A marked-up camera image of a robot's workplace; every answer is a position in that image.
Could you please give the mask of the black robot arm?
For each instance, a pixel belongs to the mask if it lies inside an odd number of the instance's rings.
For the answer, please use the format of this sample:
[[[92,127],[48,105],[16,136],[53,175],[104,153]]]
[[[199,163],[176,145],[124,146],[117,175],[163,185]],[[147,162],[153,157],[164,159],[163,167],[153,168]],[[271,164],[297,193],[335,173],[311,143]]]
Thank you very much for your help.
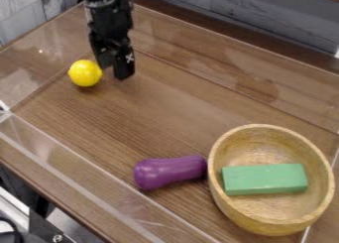
[[[84,0],[88,41],[99,66],[112,68],[116,79],[135,74],[135,54],[128,38],[133,27],[131,0]]]

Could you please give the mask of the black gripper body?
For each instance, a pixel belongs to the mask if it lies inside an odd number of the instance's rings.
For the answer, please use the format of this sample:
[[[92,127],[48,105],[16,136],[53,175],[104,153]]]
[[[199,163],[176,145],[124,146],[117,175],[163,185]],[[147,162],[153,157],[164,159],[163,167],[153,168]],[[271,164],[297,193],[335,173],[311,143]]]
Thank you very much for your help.
[[[84,0],[89,33],[113,39],[116,46],[129,41],[132,29],[131,0]]]

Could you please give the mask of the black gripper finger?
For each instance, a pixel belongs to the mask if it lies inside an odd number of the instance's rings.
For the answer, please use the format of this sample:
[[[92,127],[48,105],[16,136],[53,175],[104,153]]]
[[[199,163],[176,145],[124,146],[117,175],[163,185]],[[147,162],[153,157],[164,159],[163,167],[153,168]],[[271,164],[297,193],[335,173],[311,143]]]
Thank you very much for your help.
[[[116,42],[113,39],[104,38],[96,33],[88,35],[92,53],[99,66],[103,69],[116,66],[115,52]]]
[[[124,80],[135,74],[135,54],[129,41],[123,41],[113,50],[113,76]]]

